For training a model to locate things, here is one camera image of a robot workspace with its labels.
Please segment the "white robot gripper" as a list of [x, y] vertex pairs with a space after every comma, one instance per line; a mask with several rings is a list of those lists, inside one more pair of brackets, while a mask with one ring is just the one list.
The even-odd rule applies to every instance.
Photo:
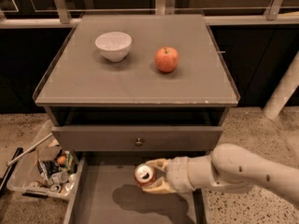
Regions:
[[215, 185], [211, 158], [201, 156], [196, 158], [176, 157], [147, 161], [148, 166], [165, 173], [151, 185], [142, 189], [151, 194], [187, 193], [201, 188], [212, 188]]

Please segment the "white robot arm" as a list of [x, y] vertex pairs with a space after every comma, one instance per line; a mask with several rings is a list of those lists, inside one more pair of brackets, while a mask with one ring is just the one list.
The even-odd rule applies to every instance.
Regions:
[[187, 193], [197, 189], [247, 192], [254, 185], [299, 204], [299, 170], [269, 161], [249, 150], [220, 144], [201, 157], [147, 161], [135, 169], [135, 181], [147, 193]]

